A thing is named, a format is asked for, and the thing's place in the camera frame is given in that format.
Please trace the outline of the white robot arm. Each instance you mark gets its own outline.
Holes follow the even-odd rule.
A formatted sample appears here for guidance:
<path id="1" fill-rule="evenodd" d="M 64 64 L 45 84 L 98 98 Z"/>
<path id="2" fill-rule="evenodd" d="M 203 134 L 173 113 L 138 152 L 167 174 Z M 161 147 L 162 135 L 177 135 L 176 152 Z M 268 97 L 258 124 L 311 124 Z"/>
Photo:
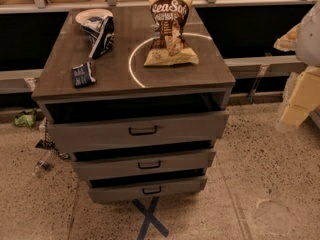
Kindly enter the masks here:
<path id="1" fill-rule="evenodd" d="M 296 129 L 320 105 L 320 1 L 299 24 L 278 38 L 274 47 L 294 51 L 307 65 L 300 75 L 287 81 L 278 119 L 281 130 Z"/>

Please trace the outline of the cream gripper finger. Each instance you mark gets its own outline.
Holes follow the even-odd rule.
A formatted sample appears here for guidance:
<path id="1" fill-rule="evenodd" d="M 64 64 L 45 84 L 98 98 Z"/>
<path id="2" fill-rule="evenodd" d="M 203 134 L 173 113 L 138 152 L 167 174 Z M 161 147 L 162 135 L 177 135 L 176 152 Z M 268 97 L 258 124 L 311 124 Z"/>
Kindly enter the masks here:
<path id="1" fill-rule="evenodd" d="M 291 28 L 286 34 L 276 40 L 273 47 L 284 52 L 295 51 L 298 28 L 299 24 Z"/>

